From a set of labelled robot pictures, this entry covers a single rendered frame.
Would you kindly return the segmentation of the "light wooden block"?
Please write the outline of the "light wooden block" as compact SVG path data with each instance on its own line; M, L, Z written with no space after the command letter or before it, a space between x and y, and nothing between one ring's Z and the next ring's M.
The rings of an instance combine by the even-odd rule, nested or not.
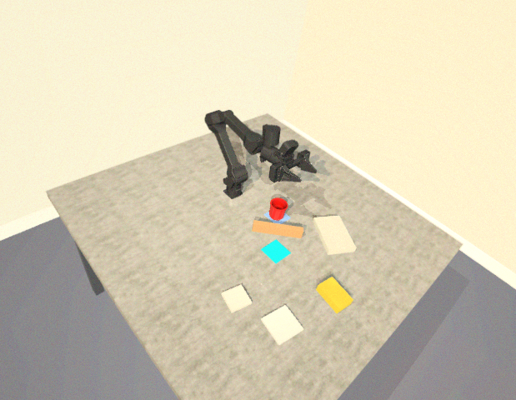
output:
M269 233L292 238L302 238L303 227L253 220L252 232Z

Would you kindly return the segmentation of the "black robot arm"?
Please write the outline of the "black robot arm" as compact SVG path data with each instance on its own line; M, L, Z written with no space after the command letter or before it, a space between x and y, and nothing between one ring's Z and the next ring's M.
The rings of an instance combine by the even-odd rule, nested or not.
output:
M254 155L260 153L260 162L270 162L272 153L278 149L275 146L279 143L281 127L273 124L263 125L263 135L250 130L239 118L237 118L232 110L221 112L220 110L206 113L204 122L207 128L213 132L218 140L219 147L223 153L224 159L228 166L227 177L223 179L226 189L223 190L231 199L234 199L243 193L241 192L241 183L248 180L248 172L245 165L238 162L233 146L226 132L228 125L242 140L247 151ZM285 141L280 149L276 151L278 159L283 159L292 155L298 148L298 141L294 139Z

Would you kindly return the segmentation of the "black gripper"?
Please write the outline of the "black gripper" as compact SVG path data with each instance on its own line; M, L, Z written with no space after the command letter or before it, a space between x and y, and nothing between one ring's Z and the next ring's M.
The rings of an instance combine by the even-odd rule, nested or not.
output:
M297 155L297 159L294 159L292 155L288 155L283 159L283 161L278 159L275 153L278 150L279 149L276 149L270 157L270 162L272 163L272 166L270 166L269 179L272 182L301 182L302 179L300 177L298 177L293 172L289 171L289 169L294 168L296 166L298 168L301 168L301 170L303 171L317 173L317 170L309 161L309 150L305 149L302 152L299 152Z

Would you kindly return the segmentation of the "red cup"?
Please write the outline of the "red cup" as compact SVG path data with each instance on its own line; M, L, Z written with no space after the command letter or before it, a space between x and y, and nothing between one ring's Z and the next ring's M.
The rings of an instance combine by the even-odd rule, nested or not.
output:
M274 198L270 202L269 216L273 220L281 220L288 208L288 203L282 198Z

